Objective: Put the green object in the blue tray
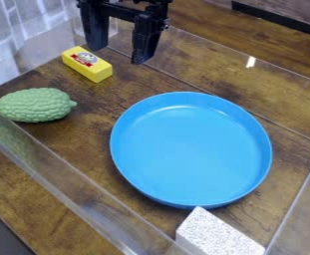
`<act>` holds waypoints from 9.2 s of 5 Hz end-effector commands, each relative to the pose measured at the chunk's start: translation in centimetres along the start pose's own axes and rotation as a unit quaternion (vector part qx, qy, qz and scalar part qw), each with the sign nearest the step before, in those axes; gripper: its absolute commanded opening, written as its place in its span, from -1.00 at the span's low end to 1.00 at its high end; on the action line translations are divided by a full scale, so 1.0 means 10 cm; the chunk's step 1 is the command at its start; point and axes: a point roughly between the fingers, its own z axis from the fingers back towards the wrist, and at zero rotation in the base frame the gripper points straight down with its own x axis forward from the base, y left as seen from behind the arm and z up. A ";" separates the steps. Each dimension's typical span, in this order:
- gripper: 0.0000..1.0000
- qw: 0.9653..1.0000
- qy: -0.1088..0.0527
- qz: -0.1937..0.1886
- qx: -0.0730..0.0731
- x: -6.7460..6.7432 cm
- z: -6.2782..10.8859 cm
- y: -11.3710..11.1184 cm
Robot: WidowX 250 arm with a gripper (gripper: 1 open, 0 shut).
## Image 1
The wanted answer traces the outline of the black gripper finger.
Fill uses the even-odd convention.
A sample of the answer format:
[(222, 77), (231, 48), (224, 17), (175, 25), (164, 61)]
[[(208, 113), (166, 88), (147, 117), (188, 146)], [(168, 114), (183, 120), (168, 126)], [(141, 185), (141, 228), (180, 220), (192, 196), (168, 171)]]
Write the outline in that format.
[(132, 32), (132, 63), (144, 63), (154, 55), (159, 41), (160, 32), (168, 27), (168, 19), (140, 14), (135, 18), (135, 28)]
[(99, 51), (108, 45), (109, 18), (95, 2), (80, 2), (79, 6), (87, 45), (92, 51)]

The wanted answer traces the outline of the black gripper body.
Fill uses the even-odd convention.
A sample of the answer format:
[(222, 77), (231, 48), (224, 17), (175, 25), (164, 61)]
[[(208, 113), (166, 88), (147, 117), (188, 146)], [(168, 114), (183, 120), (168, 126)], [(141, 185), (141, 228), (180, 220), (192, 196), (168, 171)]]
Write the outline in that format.
[(172, 0), (132, 0), (135, 4), (147, 2), (144, 10), (135, 9), (121, 5), (119, 2), (112, 3), (109, 0), (76, 0), (77, 7), (83, 13), (101, 15), (121, 20), (133, 20), (139, 15), (150, 15), (158, 19), (167, 18), (168, 4)]

